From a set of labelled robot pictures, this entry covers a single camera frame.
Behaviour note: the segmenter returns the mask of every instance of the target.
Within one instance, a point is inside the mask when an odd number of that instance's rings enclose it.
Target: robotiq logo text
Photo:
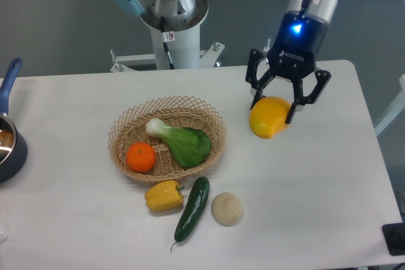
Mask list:
[[[298,55],[291,54],[291,53],[284,52],[284,51],[281,51],[280,56],[287,56],[287,57],[294,58],[299,61],[304,61],[304,58],[302,56],[298,56]]]

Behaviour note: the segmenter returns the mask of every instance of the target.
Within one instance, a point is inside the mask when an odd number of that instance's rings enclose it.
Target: yellow bell pepper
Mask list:
[[[269,139],[284,131],[291,105],[280,97],[264,97],[253,107],[249,116],[249,126],[258,137]]]
[[[175,180],[167,180],[150,188],[145,193],[146,206],[152,211],[165,211],[183,205],[180,185]]]

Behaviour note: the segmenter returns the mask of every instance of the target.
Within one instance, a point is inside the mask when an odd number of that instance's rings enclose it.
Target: blue indicator light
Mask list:
[[[295,33],[295,34],[300,34],[301,33],[301,27],[302,25],[293,25],[291,27],[291,30]]]

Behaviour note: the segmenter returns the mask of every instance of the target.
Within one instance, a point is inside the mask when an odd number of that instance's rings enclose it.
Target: blue pot handle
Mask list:
[[[11,88],[17,78],[23,61],[20,58],[11,60],[10,67],[4,77],[3,83],[0,87],[0,113],[8,114],[8,97],[10,96]]]

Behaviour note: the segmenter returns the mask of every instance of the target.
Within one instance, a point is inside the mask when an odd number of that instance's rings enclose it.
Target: orange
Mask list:
[[[145,142],[137,142],[129,147],[125,159],[132,171],[146,172],[152,169],[156,154],[152,146]]]

